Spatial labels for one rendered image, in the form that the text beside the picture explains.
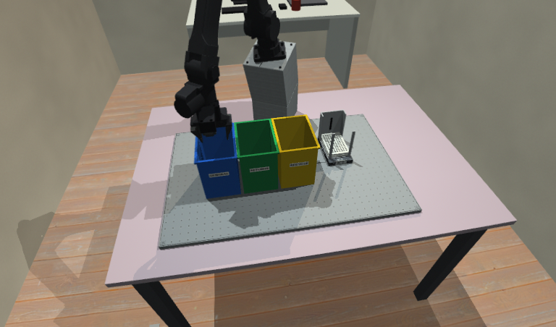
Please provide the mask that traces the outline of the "green open-top bin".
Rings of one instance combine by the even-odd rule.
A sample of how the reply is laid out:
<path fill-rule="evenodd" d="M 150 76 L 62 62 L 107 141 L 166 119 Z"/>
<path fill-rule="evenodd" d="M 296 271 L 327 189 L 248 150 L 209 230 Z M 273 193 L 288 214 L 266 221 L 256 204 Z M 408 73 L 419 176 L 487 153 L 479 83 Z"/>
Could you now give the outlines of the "green open-top bin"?
<path fill-rule="evenodd" d="M 234 122 L 245 193 L 278 189 L 279 148 L 271 119 Z"/>

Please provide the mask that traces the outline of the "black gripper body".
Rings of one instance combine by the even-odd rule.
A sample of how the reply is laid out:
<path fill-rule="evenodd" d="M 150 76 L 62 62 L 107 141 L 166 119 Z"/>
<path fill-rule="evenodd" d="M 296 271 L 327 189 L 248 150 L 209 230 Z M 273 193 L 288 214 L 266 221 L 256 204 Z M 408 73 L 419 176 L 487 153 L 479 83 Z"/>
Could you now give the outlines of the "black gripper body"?
<path fill-rule="evenodd" d="M 217 99 L 216 99 L 216 101 L 214 101 L 213 103 L 210 103 L 209 105 L 211 106 L 211 105 L 215 104 L 216 102 L 217 102 Z M 232 117 L 227 116 L 227 108 L 226 107 L 220 108 L 220 111 L 221 111 L 221 121 L 216 122 L 216 128 L 217 127 L 231 127 L 232 126 Z M 195 113 L 190 118 L 190 126 L 195 127 L 197 125 L 198 125 L 198 119 L 197 119 L 197 116 L 196 116 L 196 113 Z"/>

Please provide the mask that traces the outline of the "yellow bin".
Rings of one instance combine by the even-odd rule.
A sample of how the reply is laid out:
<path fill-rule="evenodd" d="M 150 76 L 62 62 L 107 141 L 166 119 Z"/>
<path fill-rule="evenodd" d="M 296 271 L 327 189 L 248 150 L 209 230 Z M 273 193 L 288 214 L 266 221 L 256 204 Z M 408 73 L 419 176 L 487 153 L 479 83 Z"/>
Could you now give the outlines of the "yellow bin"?
<path fill-rule="evenodd" d="M 281 188 L 314 184 L 319 142 L 306 115 L 271 119 Z"/>

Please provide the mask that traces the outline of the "white well plate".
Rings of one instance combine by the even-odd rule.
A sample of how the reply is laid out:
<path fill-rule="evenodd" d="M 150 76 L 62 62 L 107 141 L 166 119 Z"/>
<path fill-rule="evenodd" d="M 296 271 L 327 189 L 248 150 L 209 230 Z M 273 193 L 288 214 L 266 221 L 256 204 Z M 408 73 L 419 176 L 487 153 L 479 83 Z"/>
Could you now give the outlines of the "white well plate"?
<path fill-rule="evenodd" d="M 340 132 L 333 132 L 335 133 L 334 137 L 334 146 L 332 151 L 332 157 L 338 156 L 347 156 L 348 155 L 348 147 L 345 144 L 345 141 L 342 138 Z M 325 151 L 329 157 L 329 149 L 331 145 L 332 133 L 321 134 L 321 142 L 324 146 Z"/>

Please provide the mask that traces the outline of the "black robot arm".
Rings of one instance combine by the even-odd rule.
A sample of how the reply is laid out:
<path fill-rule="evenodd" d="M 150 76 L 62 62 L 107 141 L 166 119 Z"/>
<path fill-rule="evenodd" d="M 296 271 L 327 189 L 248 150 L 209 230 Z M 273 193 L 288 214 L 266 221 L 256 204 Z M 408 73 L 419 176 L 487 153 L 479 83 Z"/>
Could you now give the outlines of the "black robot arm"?
<path fill-rule="evenodd" d="M 258 39 L 253 46 L 254 62 L 286 59 L 285 42 L 277 38 L 280 21 L 276 11 L 270 10 L 267 0 L 247 0 L 247 4 L 243 28 L 251 39 Z M 217 54 L 221 8 L 222 0 L 196 1 L 193 31 L 185 53 L 189 81 L 175 94 L 174 102 L 180 116 L 189 119 L 196 113 L 200 132 L 206 137 L 216 135 L 216 122 L 221 121 L 219 100 L 209 105 L 216 101 L 213 85 L 220 76 Z"/>

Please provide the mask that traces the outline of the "blue open-top bin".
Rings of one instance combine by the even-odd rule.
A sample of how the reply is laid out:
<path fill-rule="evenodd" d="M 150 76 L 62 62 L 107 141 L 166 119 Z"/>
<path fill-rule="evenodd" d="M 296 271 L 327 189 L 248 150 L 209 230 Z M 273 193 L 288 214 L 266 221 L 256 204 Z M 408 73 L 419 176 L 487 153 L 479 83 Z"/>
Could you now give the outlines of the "blue open-top bin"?
<path fill-rule="evenodd" d="M 240 195 L 240 175 L 235 142 L 235 127 L 227 140 L 226 128 L 217 127 L 216 135 L 195 136 L 194 164 L 198 167 L 206 199 Z"/>

